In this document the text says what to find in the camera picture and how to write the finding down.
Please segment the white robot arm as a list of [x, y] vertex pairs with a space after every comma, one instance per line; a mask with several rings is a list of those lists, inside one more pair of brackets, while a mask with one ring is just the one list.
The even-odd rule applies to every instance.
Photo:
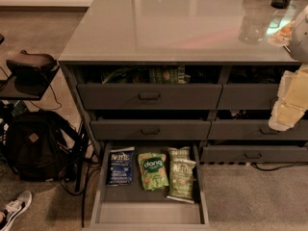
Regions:
[[269, 44], [284, 47], [301, 63], [296, 72], [286, 70], [281, 77], [277, 101], [273, 105], [269, 127], [287, 131], [308, 110], [308, 6], [281, 29], [269, 37]]

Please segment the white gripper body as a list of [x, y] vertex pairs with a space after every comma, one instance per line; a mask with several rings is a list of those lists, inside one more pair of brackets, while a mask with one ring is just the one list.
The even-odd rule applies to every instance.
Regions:
[[302, 64], [296, 72], [284, 72], [277, 96], [269, 127], [276, 131], [287, 131], [293, 128], [308, 110], [308, 64]]

